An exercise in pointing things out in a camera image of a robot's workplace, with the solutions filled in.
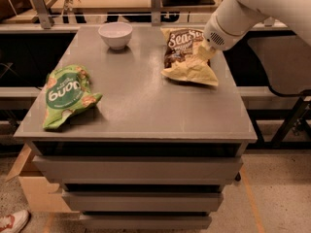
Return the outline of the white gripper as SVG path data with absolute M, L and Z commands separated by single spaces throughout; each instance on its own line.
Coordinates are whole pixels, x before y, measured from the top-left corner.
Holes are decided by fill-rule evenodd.
M 211 15 L 207 21 L 203 35 L 210 46 L 201 45 L 197 54 L 204 61 L 210 60 L 217 50 L 230 50 L 240 40 L 239 37 L 226 33 L 220 27 L 216 15 Z

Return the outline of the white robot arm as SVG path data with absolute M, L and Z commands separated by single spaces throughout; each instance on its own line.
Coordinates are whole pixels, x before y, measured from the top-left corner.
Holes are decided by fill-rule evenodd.
M 270 17 L 311 45 L 311 0 L 223 0 L 205 24 L 203 36 L 215 50 L 230 50 Z

